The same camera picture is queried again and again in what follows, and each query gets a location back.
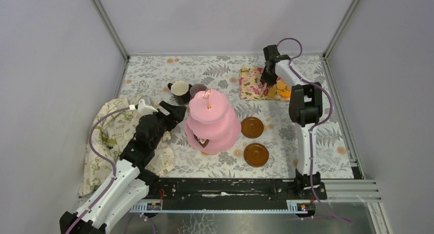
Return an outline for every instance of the mug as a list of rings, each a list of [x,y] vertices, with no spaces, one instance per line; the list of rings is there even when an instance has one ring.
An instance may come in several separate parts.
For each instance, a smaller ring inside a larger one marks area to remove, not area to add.
[[[201,92],[201,91],[205,91],[207,89],[206,85],[204,84],[195,84],[190,88],[190,97],[191,99],[194,98],[194,96],[196,95],[196,93]]]
[[[190,102],[190,89],[192,85],[183,81],[177,81],[175,83],[167,84],[169,90],[172,92],[176,102],[180,105],[186,105]]]

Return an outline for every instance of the wall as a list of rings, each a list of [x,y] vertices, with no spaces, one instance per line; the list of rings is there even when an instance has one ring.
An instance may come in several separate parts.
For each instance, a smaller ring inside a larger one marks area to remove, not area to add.
[[[352,0],[101,0],[130,54],[323,52]],[[298,52],[285,43],[283,52]]]
[[[433,233],[433,0],[362,0],[330,57],[394,233]]]
[[[90,0],[0,0],[0,233],[60,233],[123,60]]]

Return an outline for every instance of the brown saucer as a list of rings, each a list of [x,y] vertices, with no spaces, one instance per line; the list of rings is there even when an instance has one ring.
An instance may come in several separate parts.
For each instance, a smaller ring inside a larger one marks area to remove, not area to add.
[[[268,150],[260,143],[251,143],[244,149],[244,160],[254,167],[265,165],[268,161]]]
[[[247,117],[241,122],[241,132],[248,138],[257,138],[264,131],[264,124],[256,117]]]

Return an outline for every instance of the crumpled cloth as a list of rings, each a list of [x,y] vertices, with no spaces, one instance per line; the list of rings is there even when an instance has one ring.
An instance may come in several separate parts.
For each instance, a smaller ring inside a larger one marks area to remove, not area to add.
[[[130,100],[130,104],[137,104],[142,97],[141,95],[136,96],[133,100]],[[151,99],[151,101],[151,105],[154,108],[159,107],[154,100]],[[117,98],[107,102],[98,112],[92,126],[104,115],[128,106],[129,102],[126,98]],[[137,110],[127,110],[107,117],[106,120],[102,121],[99,126],[96,127],[92,135],[92,144],[95,150],[116,162],[123,149],[133,138],[141,116],[142,115],[140,115]],[[175,155],[166,143],[169,139],[170,133],[166,132],[155,149],[155,156],[146,166],[147,170],[155,173],[159,177],[164,176],[175,167],[173,165]],[[112,166],[107,161],[98,157],[91,150],[88,142],[84,153],[84,177],[83,183],[78,191],[79,195],[84,196],[91,193],[96,186],[104,182],[112,173]]]

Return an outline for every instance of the gray leaf pattern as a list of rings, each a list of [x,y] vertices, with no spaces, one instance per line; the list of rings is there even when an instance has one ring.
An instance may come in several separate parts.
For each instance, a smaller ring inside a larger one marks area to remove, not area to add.
[[[239,96],[241,67],[263,67],[262,56],[133,56],[130,59],[120,97],[129,99],[137,94],[152,97],[157,103],[165,100],[176,104],[167,83],[183,80],[203,83],[228,96],[239,120],[254,116],[265,126],[263,134],[249,139],[240,134],[235,145],[217,155],[206,155],[193,148],[184,134],[181,122],[171,131],[167,144],[175,154],[175,169],[165,177],[202,178],[291,178],[295,176],[298,145],[295,126],[288,116],[288,103],[279,101],[242,100]],[[319,56],[303,56],[294,64],[308,79],[318,81],[328,90]],[[330,110],[323,97],[324,118]],[[353,178],[337,113],[318,128],[317,159],[321,176]],[[250,143],[263,144],[270,153],[263,167],[251,167],[244,158]]]

